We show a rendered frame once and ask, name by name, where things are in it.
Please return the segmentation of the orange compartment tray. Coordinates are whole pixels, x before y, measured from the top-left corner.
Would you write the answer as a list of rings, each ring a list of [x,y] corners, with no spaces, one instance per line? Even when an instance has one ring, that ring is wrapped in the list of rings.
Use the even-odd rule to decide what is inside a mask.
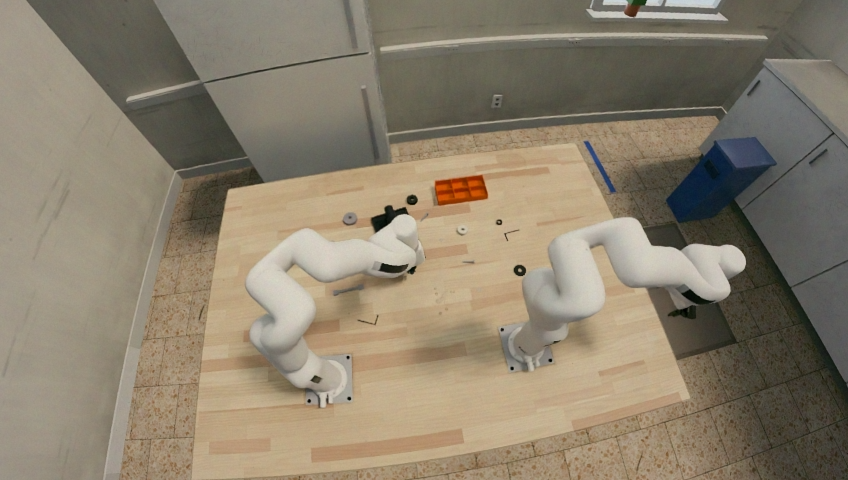
[[[486,188],[483,175],[437,180],[435,182],[435,190],[439,206],[488,199],[489,194]]]

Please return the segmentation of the black flat plate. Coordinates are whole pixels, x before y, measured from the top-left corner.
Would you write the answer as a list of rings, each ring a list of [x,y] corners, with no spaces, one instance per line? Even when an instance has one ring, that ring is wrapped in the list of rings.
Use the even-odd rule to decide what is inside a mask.
[[[371,217],[376,233],[389,225],[395,217],[403,214],[409,215],[406,207],[394,210],[392,205],[387,205],[384,207],[384,211],[383,214]]]

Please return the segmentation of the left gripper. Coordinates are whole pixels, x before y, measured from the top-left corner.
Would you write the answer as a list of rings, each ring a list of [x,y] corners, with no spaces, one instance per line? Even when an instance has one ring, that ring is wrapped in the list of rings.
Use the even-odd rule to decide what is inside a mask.
[[[422,247],[422,245],[421,245],[421,243],[420,243],[420,241],[419,241],[419,240],[418,240],[418,242],[419,242],[419,248],[418,248],[418,250],[417,250],[417,252],[416,252],[416,261],[415,261],[414,265],[412,266],[412,268],[413,268],[414,272],[416,272],[416,271],[415,271],[415,268],[417,268],[416,266],[417,266],[417,265],[420,265],[420,264],[422,264],[422,263],[424,263],[424,262],[425,262],[425,258],[426,258],[425,254],[424,254],[424,251],[423,251],[423,247]]]

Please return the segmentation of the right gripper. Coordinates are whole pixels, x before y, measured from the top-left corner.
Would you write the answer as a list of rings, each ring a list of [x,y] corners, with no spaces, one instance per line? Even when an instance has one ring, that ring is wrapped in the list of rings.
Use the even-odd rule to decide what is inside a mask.
[[[669,293],[670,293],[670,292],[669,292]],[[678,309],[677,309],[677,310],[672,311],[671,313],[669,313],[669,314],[668,314],[668,317],[669,317],[669,316],[676,317],[676,316],[681,315],[681,316],[683,316],[684,318],[688,318],[688,319],[696,319],[696,306],[695,306],[695,305],[689,305],[689,304],[686,304],[686,303],[682,302],[681,300],[679,300],[679,299],[678,299],[677,297],[675,297],[674,295],[672,295],[671,293],[670,293],[670,296],[671,296],[671,298],[672,298],[672,300],[673,300],[673,302],[674,302],[675,306],[676,306]],[[689,307],[689,312],[688,312],[688,307]]]

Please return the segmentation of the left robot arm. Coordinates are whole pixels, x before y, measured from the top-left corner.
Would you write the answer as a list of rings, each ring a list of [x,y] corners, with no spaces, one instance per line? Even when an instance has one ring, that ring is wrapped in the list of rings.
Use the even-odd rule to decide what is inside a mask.
[[[296,264],[322,283],[360,273],[395,278],[412,268],[418,248],[416,221],[404,214],[369,241],[329,242],[308,228],[293,233],[246,277],[246,291],[268,312],[251,326],[251,343],[294,386],[313,389],[320,398],[320,408],[326,407],[326,398],[333,403],[332,398],[344,390],[347,373],[340,363],[324,360],[308,348],[302,336],[315,317],[315,302],[286,273]]]

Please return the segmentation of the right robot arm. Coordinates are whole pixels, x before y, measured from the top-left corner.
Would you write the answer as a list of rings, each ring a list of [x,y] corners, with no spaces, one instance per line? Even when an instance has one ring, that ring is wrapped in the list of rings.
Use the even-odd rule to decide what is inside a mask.
[[[590,251],[601,245],[622,284],[664,287],[689,305],[725,299],[730,293],[727,280],[746,265],[743,253],[732,245],[692,244],[681,251],[652,247],[634,218],[612,219],[560,235],[548,246],[552,268],[536,268],[522,279],[529,321],[508,340],[511,355],[527,363],[529,372],[535,371],[533,362],[540,366],[538,359],[546,347],[566,338],[567,323],[589,318],[604,306],[603,281]]]

